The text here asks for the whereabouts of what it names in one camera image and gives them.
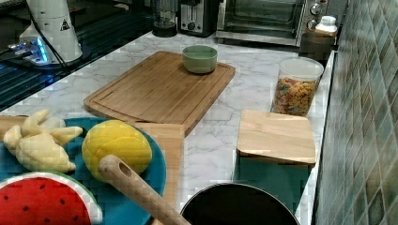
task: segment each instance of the toaster oven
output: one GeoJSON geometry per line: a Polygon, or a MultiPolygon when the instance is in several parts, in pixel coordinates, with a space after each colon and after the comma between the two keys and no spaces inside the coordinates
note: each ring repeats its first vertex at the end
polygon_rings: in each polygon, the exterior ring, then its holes
{"type": "Polygon", "coordinates": [[[216,36],[299,46],[325,15],[326,0],[224,0],[216,36]]]}

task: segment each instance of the cable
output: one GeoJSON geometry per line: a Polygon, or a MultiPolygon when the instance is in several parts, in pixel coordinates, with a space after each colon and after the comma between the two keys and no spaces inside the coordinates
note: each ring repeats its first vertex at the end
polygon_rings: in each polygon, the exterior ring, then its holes
{"type": "Polygon", "coordinates": [[[0,52],[0,55],[3,55],[5,53],[10,53],[10,52],[11,52],[11,49],[6,49],[6,50],[0,52]]]}
{"type": "Polygon", "coordinates": [[[9,61],[9,60],[21,59],[21,58],[30,56],[32,54],[33,54],[32,52],[24,52],[24,53],[22,53],[20,55],[17,55],[15,57],[7,58],[7,59],[0,59],[0,62],[6,62],[6,61],[9,61]]]}
{"type": "Polygon", "coordinates": [[[28,12],[29,12],[29,15],[30,15],[30,19],[32,20],[32,24],[35,26],[36,30],[38,31],[38,34],[41,36],[41,38],[44,40],[44,42],[47,44],[47,46],[53,52],[56,60],[59,62],[61,67],[70,72],[68,66],[66,65],[66,63],[64,61],[64,59],[61,57],[61,55],[56,51],[56,49],[53,47],[53,45],[48,41],[48,39],[41,32],[40,28],[38,27],[38,23],[36,22],[35,18],[33,17],[32,11],[30,10],[30,7],[27,4],[27,2],[26,2],[26,7],[28,9],[28,12]]]}

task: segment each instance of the teal plate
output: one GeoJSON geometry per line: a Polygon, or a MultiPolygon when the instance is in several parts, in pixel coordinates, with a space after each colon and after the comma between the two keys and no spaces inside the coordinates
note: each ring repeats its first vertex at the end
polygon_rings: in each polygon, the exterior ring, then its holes
{"type": "MultiPolygon", "coordinates": [[[[66,119],[65,122],[67,127],[79,126],[89,130],[105,120],[107,119],[86,117],[66,119]]],[[[162,195],[166,184],[166,164],[163,154],[149,135],[141,129],[138,130],[144,134],[152,148],[152,161],[146,170],[141,173],[141,177],[162,195]]],[[[111,185],[102,183],[91,175],[90,171],[85,167],[82,158],[81,146],[83,140],[84,138],[77,137],[65,146],[70,160],[76,164],[76,171],[68,173],[68,175],[78,180],[93,193],[102,209],[103,222],[101,224],[147,224],[150,215],[144,209],[111,185]]],[[[29,173],[29,171],[0,142],[0,181],[22,173],[29,173]]]]}

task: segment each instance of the tiled wall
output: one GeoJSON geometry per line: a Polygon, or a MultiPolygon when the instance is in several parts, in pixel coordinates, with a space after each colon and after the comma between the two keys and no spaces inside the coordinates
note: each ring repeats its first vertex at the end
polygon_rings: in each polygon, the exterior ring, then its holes
{"type": "Polygon", "coordinates": [[[316,224],[398,224],[397,29],[397,0],[350,1],[331,87],[316,224]]]}

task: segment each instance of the toy lemon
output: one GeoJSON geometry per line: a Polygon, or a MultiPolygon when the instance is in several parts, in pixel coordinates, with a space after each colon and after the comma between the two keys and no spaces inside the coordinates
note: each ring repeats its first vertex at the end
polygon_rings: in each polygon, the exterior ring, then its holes
{"type": "Polygon", "coordinates": [[[142,173],[152,160],[152,149],[146,137],[136,128],[119,120],[108,120],[93,126],[84,138],[83,160],[95,178],[100,175],[100,160],[108,155],[122,159],[136,173],[142,173]]]}

